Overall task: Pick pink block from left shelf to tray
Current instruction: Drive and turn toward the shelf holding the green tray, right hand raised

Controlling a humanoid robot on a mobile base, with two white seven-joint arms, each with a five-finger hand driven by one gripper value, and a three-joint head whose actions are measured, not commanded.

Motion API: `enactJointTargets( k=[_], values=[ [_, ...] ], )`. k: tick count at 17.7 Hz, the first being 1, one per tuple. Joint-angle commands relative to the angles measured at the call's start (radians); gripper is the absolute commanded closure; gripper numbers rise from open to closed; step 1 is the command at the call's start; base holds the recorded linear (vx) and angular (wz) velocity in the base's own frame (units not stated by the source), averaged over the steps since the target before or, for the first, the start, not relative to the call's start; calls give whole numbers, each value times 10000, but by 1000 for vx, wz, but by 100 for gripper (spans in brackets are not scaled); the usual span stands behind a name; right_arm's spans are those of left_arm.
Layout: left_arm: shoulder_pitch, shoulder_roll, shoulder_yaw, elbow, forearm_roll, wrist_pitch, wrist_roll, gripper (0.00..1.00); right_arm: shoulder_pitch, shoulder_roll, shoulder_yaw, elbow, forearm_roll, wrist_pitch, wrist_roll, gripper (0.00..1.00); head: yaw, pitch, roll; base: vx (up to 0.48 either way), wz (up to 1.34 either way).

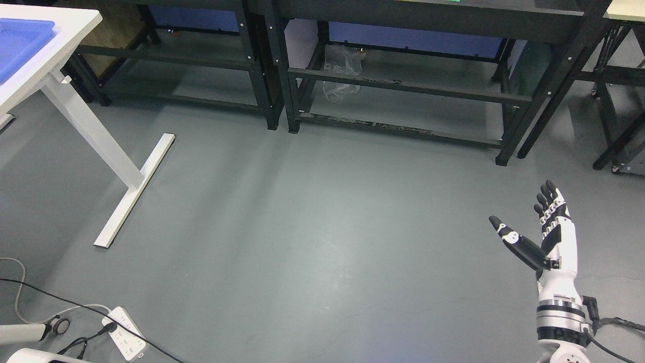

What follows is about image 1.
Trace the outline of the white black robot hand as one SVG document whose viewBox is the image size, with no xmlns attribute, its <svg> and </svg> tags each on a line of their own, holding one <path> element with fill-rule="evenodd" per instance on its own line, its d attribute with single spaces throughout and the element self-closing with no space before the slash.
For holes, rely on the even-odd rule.
<svg viewBox="0 0 645 363">
<path fill-rule="evenodd" d="M 551 180 L 540 186 L 534 210 L 539 216 L 542 241 L 538 245 L 497 216 L 489 220 L 502 243 L 536 273 L 538 301 L 561 299 L 582 304 L 574 286 L 578 269 L 576 229 L 562 191 Z"/>
</svg>

